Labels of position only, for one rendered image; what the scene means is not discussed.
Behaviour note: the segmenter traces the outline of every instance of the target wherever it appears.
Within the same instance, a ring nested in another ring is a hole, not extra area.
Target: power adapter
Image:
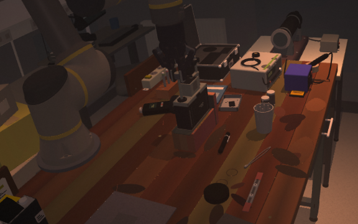
[[[320,52],[338,52],[339,35],[338,34],[323,34],[320,41]]]

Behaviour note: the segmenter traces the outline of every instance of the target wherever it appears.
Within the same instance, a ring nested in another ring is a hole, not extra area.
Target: black marker
[[[229,142],[229,138],[230,138],[230,133],[226,133],[222,140],[221,146],[219,147],[219,150],[218,150],[219,154],[222,154],[223,149],[226,147],[226,143]]]

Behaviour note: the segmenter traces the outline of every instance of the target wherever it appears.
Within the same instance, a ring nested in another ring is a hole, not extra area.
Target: black toolbox
[[[200,80],[219,82],[240,59],[239,44],[198,44],[196,57]]]

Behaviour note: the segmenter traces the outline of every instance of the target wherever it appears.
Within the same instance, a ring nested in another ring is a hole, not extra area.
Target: open case
[[[219,82],[230,72],[230,67],[240,59],[239,44],[201,44],[191,4],[185,6],[186,44],[196,49],[199,58],[197,69],[200,80]]]

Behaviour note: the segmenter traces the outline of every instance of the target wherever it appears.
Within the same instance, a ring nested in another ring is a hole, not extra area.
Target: black knob
[[[252,53],[252,57],[260,57],[259,52],[254,52],[254,53]]]

